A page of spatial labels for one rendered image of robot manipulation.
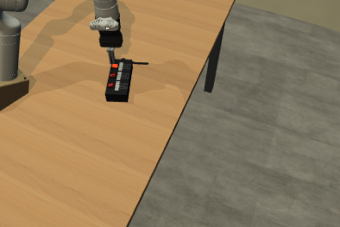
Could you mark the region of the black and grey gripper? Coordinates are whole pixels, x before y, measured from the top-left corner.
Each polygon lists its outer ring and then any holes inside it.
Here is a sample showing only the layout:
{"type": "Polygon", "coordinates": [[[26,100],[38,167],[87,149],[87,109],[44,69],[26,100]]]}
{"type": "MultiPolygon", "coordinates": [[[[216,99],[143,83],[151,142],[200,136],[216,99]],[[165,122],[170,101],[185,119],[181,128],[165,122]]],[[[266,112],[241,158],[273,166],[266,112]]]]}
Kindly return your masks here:
{"type": "Polygon", "coordinates": [[[100,47],[107,47],[106,52],[108,52],[110,64],[115,64],[114,49],[123,44],[117,2],[115,6],[109,9],[99,9],[94,5],[94,10],[95,20],[89,23],[90,29],[98,30],[100,47]]]}

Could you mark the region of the black power strip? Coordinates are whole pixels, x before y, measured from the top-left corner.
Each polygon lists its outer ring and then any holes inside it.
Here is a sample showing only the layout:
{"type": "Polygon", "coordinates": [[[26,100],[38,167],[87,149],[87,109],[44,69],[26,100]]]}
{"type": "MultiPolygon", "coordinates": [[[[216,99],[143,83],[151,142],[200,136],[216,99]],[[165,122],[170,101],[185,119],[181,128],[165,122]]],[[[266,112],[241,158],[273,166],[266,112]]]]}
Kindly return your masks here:
{"type": "Polygon", "coordinates": [[[116,59],[115,64],[111,64],[105,90],[107,102],[128,102],[133,64],[148,65],[147,62],[119,59],[116,59]]]}

